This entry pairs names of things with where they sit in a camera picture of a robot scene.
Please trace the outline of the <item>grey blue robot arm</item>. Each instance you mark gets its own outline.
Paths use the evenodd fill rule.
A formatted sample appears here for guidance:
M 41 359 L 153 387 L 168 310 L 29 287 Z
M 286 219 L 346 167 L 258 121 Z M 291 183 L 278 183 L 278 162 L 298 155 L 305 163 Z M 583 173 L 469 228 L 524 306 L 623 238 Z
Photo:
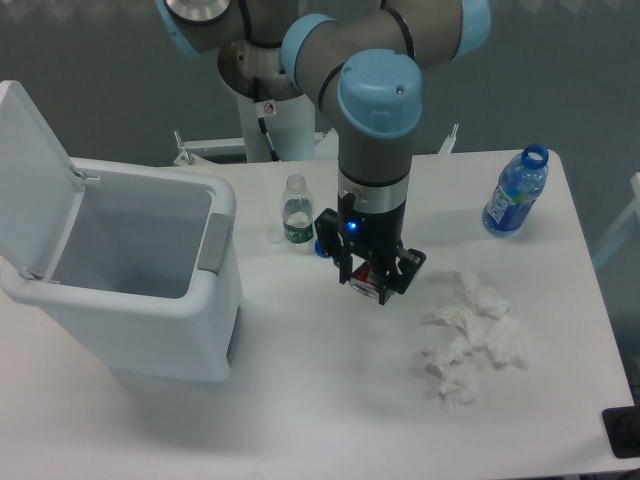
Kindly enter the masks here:
M 425 262 L 401 231 L 421 118 L 424 69 L 482 46 L 485 1 L 383 1 L 342 24 L 299 1 L 160 1 L 175 45 L 188 56 L 231 54 L 255 100 L 307 97 L 338 135 L 338 200 L 315 227 L 341 283 L 385 303 Z

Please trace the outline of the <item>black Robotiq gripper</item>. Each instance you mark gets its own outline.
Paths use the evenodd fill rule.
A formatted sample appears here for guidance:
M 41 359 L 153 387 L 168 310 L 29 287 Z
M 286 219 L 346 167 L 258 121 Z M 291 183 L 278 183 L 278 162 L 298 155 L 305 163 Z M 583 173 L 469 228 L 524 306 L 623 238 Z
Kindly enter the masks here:
M 349 193 L 338 199 L 338 213 L 325 209 L 314 221 L 318 241 L 339 269 L 341 284 L 351 278 L 351 254 L 372 264 L 380 305 L 394 293 L 404 294 L 426 260 L 424 252 L 401 246 L 405 206 L 403 202 L 387 212 L 364 213 L 355 208 L 355 196 Z

